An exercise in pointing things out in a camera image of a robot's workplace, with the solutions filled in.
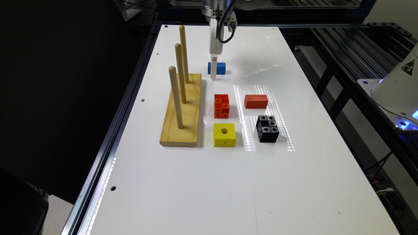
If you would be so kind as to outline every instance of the blue light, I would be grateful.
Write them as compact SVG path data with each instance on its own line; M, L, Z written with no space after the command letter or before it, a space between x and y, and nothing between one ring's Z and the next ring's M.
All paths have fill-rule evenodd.
M408 121L405 121L404 123L405 123L405 125L400 124L400 128L406 129L406 127L410 124Z

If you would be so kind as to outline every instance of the wooden peg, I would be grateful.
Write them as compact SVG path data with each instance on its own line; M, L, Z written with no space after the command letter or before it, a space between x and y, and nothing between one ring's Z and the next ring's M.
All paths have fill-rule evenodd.
M182 43L182 57L184 68L184 82L189 83L189 65L187 62L187 46L185 44L185 29L184 25L180 26L180 42Z
M177 127L179 129L182 129L183 128L182 106L180 104L180 98L178 94L176 67L170 66L169 74L170 74L170 81L171 81L172 98L174 101L174 110L176 111Z
M176 59L177 59L177 69L178 69L178 82L180 83L180 100L182 104L185 104L185 86L184 86L184 77L183 77L183 61L182 61L182 46L176 43Z

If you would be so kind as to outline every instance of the cable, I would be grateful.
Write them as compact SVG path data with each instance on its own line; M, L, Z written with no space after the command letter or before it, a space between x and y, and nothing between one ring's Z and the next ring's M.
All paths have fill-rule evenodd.
M387 162L387 159L389 159L389 157L392 155L392 151L390 152L390 153L388 153L386 156L385 156L385 161L383 161L382 162L382 164L380 165L380 168L379 168L379 170L378 171L376 171L376 174L374 174L374 178L377 176L377 174L379 174L379 172L381 171L381 169L383 168L383 166L385 165L385 163Z
M391 187L388 187L386 189L382 189L382 190L376 191L375 193L379 194L379 193L391 193L391 192L394 192L394 189L391 188Z
M369 167L366 169L366 171L368 172L369 170L377 167L381 162L383 162L387 157L389 157L390 155L392 155L392 151L390 151L386 156L384 156L384 158L380 159L376 164L374 164L373 166Z
M228 15L228 13L231 11L231 9L234 7L234 4L235 4L235 2L236 2L236 0L233 0L232 2L231 2L231 4L228 6L228 8L227 8L227 11L224 13L224 15L223 15L223 17L222 17L222 19L221 19L221 21L220 22L218 22L218 27L217 27L217 30L216 30L216 36L217 36L217 39L220 41L220 43L222 43L222 44L225 44L225 43L227 43L227 42L229 42L233 37L234 37L234 34L235 34L235 28L236 28L236 26L235 27L233 27L233 33L231 34L231 36L229 37L229 39L227 39L227 40L222 40L221 39L221 31L222 31L222 28L221 27L223 27L223 24L225 23L225 20L226 20L226 18L227 18L227 15Z
M154 11L158 11L157 9L152 8L152 7L147 7L147 6L143 6L143 5L138 5L138 4L135 4L135 3L130 3L130 2L127 2L127 1L123 1L123 2L124 2L124 3L127 3L127 4L132 4L132 5L135 5L135 6L138 6L138 7L144 7L144 8L152 9L152 10L154 10Z

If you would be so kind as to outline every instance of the wooden base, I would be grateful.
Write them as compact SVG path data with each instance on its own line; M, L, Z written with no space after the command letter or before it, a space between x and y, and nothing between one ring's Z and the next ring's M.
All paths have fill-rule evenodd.
M187 102L182 105L183 128L177 128L174 101L170 93L169 104L165 112L163 130L159 143L168 147L196 147L199 130L199 106L201 103L201 74L189 74L189 83L185 84Z

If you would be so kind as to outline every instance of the metal frame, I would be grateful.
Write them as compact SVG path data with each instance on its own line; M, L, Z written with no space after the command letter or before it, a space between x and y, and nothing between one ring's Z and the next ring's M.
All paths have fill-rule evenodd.
M328 30L324 29L311 29L312 34L309 36L313 47L316 52L327 64L328 68L335 75L337 81L342 85L343 91L329 110L330 117L335 120L338 114L342 111L349 99L352 99L357 107L364 114L366 119L370 122L373 128L378 132L383 141L389 146L389 148L396 155L402 166L407 170L408 174L412 177L414 182L418 185L418 141L414 136L408 134L399 134L385 115L381 112L380 108L375 104L373 100L362 90L362 88L356 83L359 78L383 78L390 72L390 70L399 62L394 57L389 56L387 53L381 50L381 48L369 46L363 48L370 54L367 54L361 50L356 51L354 45L356 42L351 41L350 50L344 41L336 40L337 35L333 35ZM391 35L390 37L397 38L402 35ZM353 37L353 35L344 35L345 37ZM374 45L373 42L365 43L366 37L359 38L357 43ZM411 50L417 41L414 38L403 40L397 40L399 44L402 41L407 44L403 44L403 49L409 48ZM370 55L375 56L375 60L379 61L379 65L375 65L370 61L360 63L362 60L366 60ZM328 84L329 80L325 79L320 82L321 86L319 91Z
M295 6L266 7L252 11L234 9L238 24L361 24L372 10L376 0L361 0L354 6L309 6L307 1ZM158 0L162 20L181 20L185 24L205 22L200 7L174 7L169 0Z

